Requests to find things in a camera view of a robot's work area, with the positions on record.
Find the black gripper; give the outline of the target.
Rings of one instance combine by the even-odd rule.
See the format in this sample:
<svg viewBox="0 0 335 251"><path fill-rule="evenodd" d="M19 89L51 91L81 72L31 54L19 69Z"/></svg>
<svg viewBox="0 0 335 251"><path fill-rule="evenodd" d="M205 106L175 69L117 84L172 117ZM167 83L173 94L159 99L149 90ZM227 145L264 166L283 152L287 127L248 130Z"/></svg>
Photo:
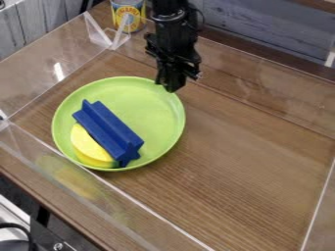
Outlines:
<svg viewBox="0 0 335 251"><path fill-rule="evenodd" d="M156 59L156 84L173 93L185 84L185 78L200 74L200 55L195 50L197 41L197 14L195 11L176 11L169 15L153 14L156 32L147 32L147 53Z"/></svg>

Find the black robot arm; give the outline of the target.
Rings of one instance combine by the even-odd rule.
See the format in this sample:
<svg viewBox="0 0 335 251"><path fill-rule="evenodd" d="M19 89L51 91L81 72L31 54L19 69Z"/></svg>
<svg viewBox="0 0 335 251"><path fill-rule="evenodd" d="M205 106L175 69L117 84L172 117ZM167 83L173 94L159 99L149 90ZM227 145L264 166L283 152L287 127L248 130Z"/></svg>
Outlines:
<svg viewBox="0 0 335 251"><path fill-rule="evenodd" d="M201 57L195 49L197 42L197 9L188 0L152 0L155 32L147 32L145 52L157 62L155 84L173 93L188 78L201 75Z"/></svg>

